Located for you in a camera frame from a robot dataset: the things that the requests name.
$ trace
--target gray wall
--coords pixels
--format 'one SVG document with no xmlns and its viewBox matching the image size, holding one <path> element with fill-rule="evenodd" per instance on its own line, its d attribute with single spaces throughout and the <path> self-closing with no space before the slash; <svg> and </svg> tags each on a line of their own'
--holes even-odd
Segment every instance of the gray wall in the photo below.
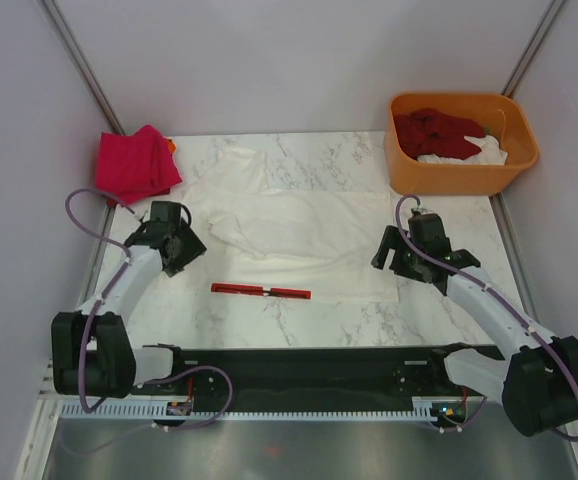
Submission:
<svg viewBox="0 0 578 480">
<path fill-rule="evenodd" d="M 541 161 L 504 193 L 543 323 L 578 336 L 578 0 L 521 85 Z"/>
<path fill-rule="evenodd" d="M 105 124 L 34 0 L 0 0 L 0 479 L 11 478 L 49 356 L 92 251 L 63 213 Z M 83 199 L 83 221 L 102 205 Z"/>
<path fill-rule="evenodd" d="M 381 130 L 403 90 L 501 91 L 548 0 L 56 0 L 128 133 Z"/>
</svg>

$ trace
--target orange plastic tub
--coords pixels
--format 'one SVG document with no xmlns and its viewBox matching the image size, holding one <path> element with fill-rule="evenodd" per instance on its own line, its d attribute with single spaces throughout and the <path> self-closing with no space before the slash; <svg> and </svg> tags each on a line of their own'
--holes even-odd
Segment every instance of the orange plastic tub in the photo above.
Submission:
<svg viewBox="0 0 578 480">
<path fill-rule="evenodd" d="M 398 143 L 394 115 L 421 108 L 470 118 L 488 130 L 509 155 L 505 165 L 437 165 L 407 156 Z M 538 161 L 538 145 L 520 106 L 492 93 L 403 93 L 389 106 L 385 155 L 391 187 L 398 193 L 495 195 Z"/>
</svg>

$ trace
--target red tool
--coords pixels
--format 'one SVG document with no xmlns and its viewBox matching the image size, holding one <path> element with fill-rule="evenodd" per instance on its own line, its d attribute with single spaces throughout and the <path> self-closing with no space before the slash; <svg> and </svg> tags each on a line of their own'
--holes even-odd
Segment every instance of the red tool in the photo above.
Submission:
<svg viewBox="0 0 578 480">
<path fill-rule="evenodd" d="M 236 293 L 241 295 L 255 295 L 258 297 L 303 298 L 311 299 L 309 290 L 292 290 L 290 288 L 270 288 L 265 290 L 257 285 L 236 285 L 233 283 L 213 283 L 211 291 L 214 293 Z"/>
</svg>

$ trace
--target white towel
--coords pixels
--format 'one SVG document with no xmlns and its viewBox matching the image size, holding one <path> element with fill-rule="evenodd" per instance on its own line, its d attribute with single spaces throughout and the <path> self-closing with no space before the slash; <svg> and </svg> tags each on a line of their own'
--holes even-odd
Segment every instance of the white towel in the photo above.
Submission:
<svg viewBox="0 0 578 480">
<path fill-rule="evenodd" d="M 485 138 L 465 137 L 465 140 L 479 146 L 482 151 L 464 160 L 439 157 L 438 155 L 420 155 L 418 161 L 422 163 L 450 163 L 453 165 L 504 165 L 507 161 L 507 152 L 500 150 L 500 144 L 496 137 L 491 135 L 487 135 Z"/>
<path fill-rule="evenodd" d="M 159 288 L 213 282 L 311 290 L 314 299 L 397 301 L 396 277 L 370 262 L 391 223 L 387 192 L 269 188 L 266 156 L 227 147 L 183 203 L 204 257 Z"/>
</svg>

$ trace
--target white marble table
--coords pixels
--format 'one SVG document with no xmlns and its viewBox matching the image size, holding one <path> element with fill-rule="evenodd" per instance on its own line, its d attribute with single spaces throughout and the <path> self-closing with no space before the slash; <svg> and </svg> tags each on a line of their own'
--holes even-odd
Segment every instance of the white marble table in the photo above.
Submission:
<svg viewBox="0 0 578 480">
<path fill-rule="evenodd" d="M 184 183 L 159 198 L 181 201 L 187 186 L 217 162 L 225 145 L 265 151 L 272 187 L 391 191 L 382 137 L 382 132 L 174 137 Z M 398 195 L 392 197 L 395 202 Z M 151 200 L 137 203 L 136 210 L 146 211 Z M 501 290 L 520 304 L 489 199 L 423 197 L 423 205 L 441 215 L 454 248 L 470 250 Z M 111 236 L 123 241 L 135 228 L 133 217 L 119 210 Z M 107 247 L 99 286 L 119 258 L 117 249 Z M 127 330 L 135 347 L 157 342 L 183 348 L 491 343 L 469 315 L 433 286 L 394 275 L 394 288 L 397 303 L 325 303 L 177 292 L 152 285 L 126 321 Z"/>
</svg>

